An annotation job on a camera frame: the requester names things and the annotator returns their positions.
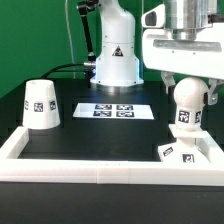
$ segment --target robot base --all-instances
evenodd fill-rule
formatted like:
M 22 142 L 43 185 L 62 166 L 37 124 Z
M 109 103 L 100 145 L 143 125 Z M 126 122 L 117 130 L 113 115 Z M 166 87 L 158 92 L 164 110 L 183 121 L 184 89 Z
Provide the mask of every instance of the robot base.
M 133 85 L 108 85 L 108 84 L 97 83 L 95 80 L 95 77 L 92 78 L 90 81 L 91 88 L 109 92 L 109 93 L 129 93 L 129 92 L 142 90 L 143 84 L 144 84 L 144 81 L 142 79 L 139 79 L 139 81 Z

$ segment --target cable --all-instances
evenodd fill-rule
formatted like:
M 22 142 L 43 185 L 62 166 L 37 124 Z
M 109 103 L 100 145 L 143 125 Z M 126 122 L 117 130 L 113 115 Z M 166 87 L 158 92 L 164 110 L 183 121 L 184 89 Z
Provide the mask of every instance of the cable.
M 43 74 L 41 76 L 42 79 L 46 79 L 51 73 L 54 73 L 54 72 L 57 72 L 59 69 L 62 69 L 62 68 L 70 68 L 70 67 L 77 67 L 77 66 L 84 66 L 83 63 L 71 63 L 71 64 L 65 64 L 65 65 L 59 65 L 53 69 L 51 69 L 50 71 L 46 72 L 45 74 Z
M 71 35 L 71 29 L 70 29 L 70 23 L 69 23 L 68 1 L 69 0 L 65 0 L 65 17 L 66 17 L 66 26 L 67 26 L 67 31 L 68 31 L 72 63 L 75 64 L 75 57 L 74 57 L 74 52 L 73 52 L 74 48 L 73 48 L 72 35 Z

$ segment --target black cable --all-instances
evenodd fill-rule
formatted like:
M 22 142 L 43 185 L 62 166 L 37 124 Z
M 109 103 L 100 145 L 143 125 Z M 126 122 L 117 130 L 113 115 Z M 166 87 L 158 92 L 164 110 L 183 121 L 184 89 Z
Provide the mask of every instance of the black cable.
M 56 71 L 58 71 L 59 69 L 62 69 L 62 68 L 69 68 L 69 67 L 77 67 L 77 66 L 84 66 L 83 63 L 71 63 L 71 64 L 65 64 L 65 65 L 59 65 L 53 69 L 51 69 L 50 71 L 46 72 L 45 74 L 43 74 L 41 76 L 42 79 L 46 79 L 51 73 L 54 73 Z

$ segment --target warning label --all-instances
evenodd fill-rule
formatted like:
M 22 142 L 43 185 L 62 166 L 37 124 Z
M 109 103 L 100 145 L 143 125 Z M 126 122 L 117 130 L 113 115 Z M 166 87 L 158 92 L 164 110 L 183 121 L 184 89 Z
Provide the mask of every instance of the warning label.
M 123 52 L 122 52 L 122 50 L 121 50 L 121 48 L 119 46 L 116 48 L 116 50 L 114 51 L 112 56 L 124 57 Z

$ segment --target upside-down cup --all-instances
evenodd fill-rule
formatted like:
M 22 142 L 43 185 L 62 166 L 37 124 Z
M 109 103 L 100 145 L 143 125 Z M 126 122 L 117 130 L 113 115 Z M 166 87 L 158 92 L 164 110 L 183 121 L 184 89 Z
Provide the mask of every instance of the upside-down cup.
M 54 83 L 36 79 L 26 82 L 23 126 L 30 129 L 49 129 L 60 124 Z

